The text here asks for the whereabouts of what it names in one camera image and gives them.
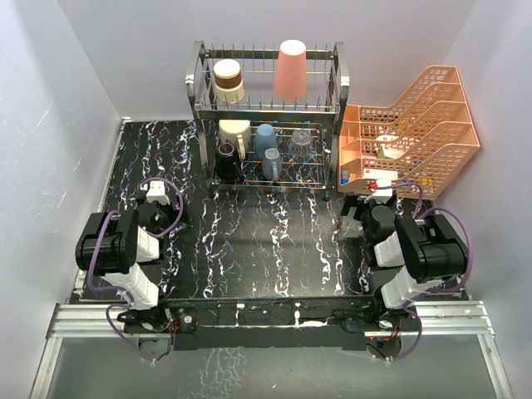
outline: mesh basket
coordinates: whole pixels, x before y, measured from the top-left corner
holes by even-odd
[[[454,67],[431,68],[435,71],[452,70],[456,74],[453,79],[460,81]],[[432,89],[440,85],[435,81],[425,91],[433,93]],[[453,96],[459,96],[462,101],[432,102],[417,116],[411,112],[412,107],[417,107],[422,99],[426,102],[431,98],[423,92],[402,114],[395,116],[393,122],[363,121],[362,109],[370,107],[350,106],[342,124],[339,156],[340,171],[348,170],[350,177],[345,185],[338,181],[338,191],[370,194],[369,185],[376,182],[373,172],[386,174],[391,171],[391,175],[388,173],[383,178],[392,180],[394,184],[417,182],[423,187],[423,198],[433,200],[437,197],[480,146],[461,84],[447,85],[458,86],[452,89]],[[379,136],[382,135],[387,141],[381,140]],[[382,159],[377,155],[383,145],[395,150],[392,159]],[[419,195],[415,186],[400,188],[397,193],[412,198]]]
[[[361,106],[360,121],[380,123],[393,122],[406,111],[421,94],[425,93],[427,87],[432,86],[435,83],[444,82],[460,83],[456,67],[429,66],[392,106]]]

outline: clear glass cup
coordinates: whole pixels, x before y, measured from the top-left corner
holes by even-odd
[[[292,133],[288,141],[288,153],[294,161],[303,159],[307,162],[313,156],[313,134],[310,130],[299,130]]]

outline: stainless steel dish rack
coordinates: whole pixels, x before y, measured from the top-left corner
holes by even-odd
[[[275,63],[279,50],[273,45],[258,48],[205,47],[194,42],[185,83],[190,108],[198,130],[201,164],[211,192],[216,190],[281,191],[299,189],[323,191],[328,200],[337,181],[338,141],[349,94],[349,75],[345,47],[337,42],[332,50],[307,50],[307,95],[302,99],[279,101],[273,94]],[[219,99],[214,89],[214,64],[224,58],[240,63],[245,97],[230,104]],[[218,142],[220,119],[249,120],[254,127],[270,123],[277,131],[278,148],[283,154],[281,181],[266,180],[261,161],[249,152],[243,161],[243,184],[226,184],[214,170],[214,150]],[[214,128],[214,137],[206,129]],[[293,130],[313,133],[314,152],[309,160],[298,162],[288,155],[288,139]]]

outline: black table surface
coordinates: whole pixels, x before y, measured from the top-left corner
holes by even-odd
[[[212,141],[214,132],[208,135]],[[180,188],[190,217],[170,233],[164,262],[142,267],[167,298],[352,296],[371,293],[396,272],[368,270],[357,223],[339,217],[343,195],[335,190],[328,202],[300,190],[210,198],[194,122],[126,123],[104,210],[134,209],[140,182],[155,176]],[[396,212],[411,214],[413,202],[399,199]],[[71,297],[113,300],[113,292],[88,288]]]

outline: black cup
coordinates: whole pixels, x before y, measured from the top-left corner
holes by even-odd
[[[244,174],[240,169],[239,152],[229,142],[222,143],[216,149],[216,173],[221,180],[227,182],[244,181]]]

